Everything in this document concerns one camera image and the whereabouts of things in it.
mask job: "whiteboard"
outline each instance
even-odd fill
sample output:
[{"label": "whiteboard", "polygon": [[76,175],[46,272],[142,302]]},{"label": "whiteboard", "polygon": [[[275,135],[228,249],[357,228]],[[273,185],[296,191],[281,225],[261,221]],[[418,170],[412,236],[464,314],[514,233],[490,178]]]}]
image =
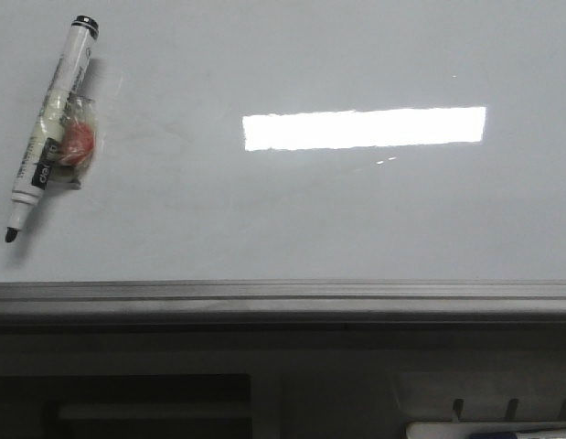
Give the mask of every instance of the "whiteboard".
[{"label": "whiteboard", "polygon": [[[79,14],[99,150],[6,244]],[[479,141],[248,151],[243,130],[470,107]],[[330,278],[566,279],[566,1],[0,2],[0,282]]]}]

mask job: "white marker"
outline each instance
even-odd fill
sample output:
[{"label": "white marker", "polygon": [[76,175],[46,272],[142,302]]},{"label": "white marker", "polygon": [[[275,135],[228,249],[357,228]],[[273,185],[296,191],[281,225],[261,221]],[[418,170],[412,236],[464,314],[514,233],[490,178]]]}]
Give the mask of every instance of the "white marker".
[{"label": "white marker", "polygon": [[27,221],[28,214],[45,192],[53,167],[53,154],[65,133],[66,105],[77,92],[90,63],[91,46],[98,38],[98,24],[88,16],[78,16],[71,24],[63,53],[28,141],[12,190],[14,203],[8,220],[6,242],[12,242]]}]

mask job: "metal ledge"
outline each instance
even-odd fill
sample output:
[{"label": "metal ledge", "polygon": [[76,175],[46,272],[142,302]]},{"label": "metal ledge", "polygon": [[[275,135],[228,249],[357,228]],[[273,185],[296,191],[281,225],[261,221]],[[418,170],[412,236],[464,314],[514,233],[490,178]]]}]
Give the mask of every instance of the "metal ledge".
[{"label": "metal ledge", "polygon": [[566,281],[0,284],[0,326],[286,322],[566,322]]}]

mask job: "black marker tip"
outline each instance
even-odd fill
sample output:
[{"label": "black marker tip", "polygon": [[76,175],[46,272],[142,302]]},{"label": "black marker tip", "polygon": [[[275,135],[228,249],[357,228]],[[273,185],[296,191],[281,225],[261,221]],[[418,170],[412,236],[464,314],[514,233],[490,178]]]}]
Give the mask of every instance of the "black marker tip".
[{"label": "black marker tip", "polygon": [[17,229],[13,229],[12,227],[9,227],[8,232],[6,233],[6,236],[5,236],[5,241],[6,242],[14,241],[16,239],[17,234],[18,234]]}]

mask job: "plastic wrapper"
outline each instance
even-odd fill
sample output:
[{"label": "plastic wrapper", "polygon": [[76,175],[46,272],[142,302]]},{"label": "plastic wrapper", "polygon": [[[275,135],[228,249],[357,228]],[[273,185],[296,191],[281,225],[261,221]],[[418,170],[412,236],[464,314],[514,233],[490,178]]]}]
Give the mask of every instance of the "plastic wrapper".
[{"label": "plastic wrapper", "polygon": [[81,188],[96,147],[97,121],[94,101],[72,95],[66,108],[65,134],[54,154],[50,180]]}]

